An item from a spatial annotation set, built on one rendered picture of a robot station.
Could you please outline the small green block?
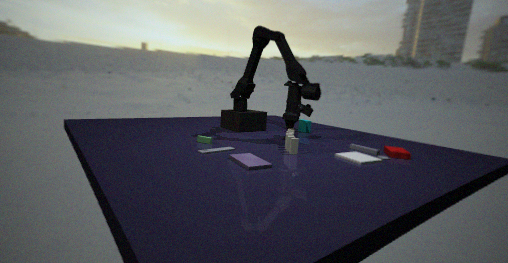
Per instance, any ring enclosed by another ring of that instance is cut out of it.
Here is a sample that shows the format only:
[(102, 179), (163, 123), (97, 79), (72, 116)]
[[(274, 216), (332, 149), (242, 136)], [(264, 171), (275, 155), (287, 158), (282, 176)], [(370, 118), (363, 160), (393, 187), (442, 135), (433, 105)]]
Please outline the small green block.
[(212, 138), (199, 135), (197, 136), (197, 142), (212, 144)]

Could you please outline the teal block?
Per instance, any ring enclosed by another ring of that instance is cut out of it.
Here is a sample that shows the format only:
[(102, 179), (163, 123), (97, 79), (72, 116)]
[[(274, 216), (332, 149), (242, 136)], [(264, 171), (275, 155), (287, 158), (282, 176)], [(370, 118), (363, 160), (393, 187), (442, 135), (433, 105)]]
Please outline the teal block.
[(299, 128), (298, 131), (310, 133), (311, 129), (311, 121), (308, 120), (299, 120)]

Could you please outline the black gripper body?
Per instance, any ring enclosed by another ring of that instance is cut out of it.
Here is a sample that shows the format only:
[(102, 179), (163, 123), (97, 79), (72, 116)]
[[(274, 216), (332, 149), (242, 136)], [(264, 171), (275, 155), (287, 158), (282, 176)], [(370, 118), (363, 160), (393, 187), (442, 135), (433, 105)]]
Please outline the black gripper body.
[(285, 113), (283, 114), (283, 119), (286, 120), (294, 120), (298, 121), (300, 117), (300, 113), (296, 113), (298, 104), (301, 102), (301, 98), (290, 98), (287, 97), (287, 105)]

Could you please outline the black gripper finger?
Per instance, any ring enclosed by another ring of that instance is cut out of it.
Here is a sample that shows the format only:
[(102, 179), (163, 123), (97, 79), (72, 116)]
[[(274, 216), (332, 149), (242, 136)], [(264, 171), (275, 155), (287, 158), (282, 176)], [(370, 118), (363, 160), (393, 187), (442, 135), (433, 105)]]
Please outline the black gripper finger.
[(287, 127), (287, 130), (288, 128), (293, 128), (294, 127), (294, 124), (297, 122), (297, 121), (294, 121), (294, 120), (285, 120), (285, 123), (286, 123), (286, 127)]

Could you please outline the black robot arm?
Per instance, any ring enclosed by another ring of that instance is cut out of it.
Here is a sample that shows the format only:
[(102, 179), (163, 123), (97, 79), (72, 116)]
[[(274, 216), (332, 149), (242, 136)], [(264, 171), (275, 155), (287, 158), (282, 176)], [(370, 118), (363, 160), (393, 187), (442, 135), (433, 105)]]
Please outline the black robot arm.
[[(253, 31), (252, 36), (253, 48), (244, 72), (244, 75), (237, 82), (235, 89), (231, 92), (231, 98), (234, 98), (233, 110), (231, 111), (249, 111), (247, 110), (247, 99), (250, 98), (256, 84), (253, 83), (253, 78), (261, 58), (263, 49), (274, 41), (286, 65), (286, 72), (289, 80), (295, 81), (292, 83), (288, 81), (284, 86), (288, 87), (288, 96), (290, 98), (301, 98), (308, 100), (318, 101), (321, 95), (319, 83), (309, 83), (306, 77), (306, 71), (296, 61), (284, 33), (280, 31), (270, 30), (264, 26), (257, 26)], [(302, 86), (299, 86), (302, 84)], [(240, 97), (241, 96), (241, 97)], [(244, 99), (245, 98), (245, 99)], [(303, 113), (310, 117), (313, 112), (311, 105), (306, 106), (298, 104), (296, 113)]]

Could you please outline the white flat rectangular block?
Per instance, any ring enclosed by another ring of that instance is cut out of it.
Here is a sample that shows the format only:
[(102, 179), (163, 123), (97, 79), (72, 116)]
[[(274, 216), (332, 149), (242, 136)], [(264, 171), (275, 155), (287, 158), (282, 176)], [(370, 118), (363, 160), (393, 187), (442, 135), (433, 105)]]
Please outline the white flat rectangular block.
[(363, 154), (357, 151), (354, 152), (344, 152), (344, 153), (336, 153), (335, 156), (353, 161), (358, 163), (358, 165), (367, 165), (367, 164), (375, 164), (382, 163), (383, 160), (371, 157), (371, 155)]

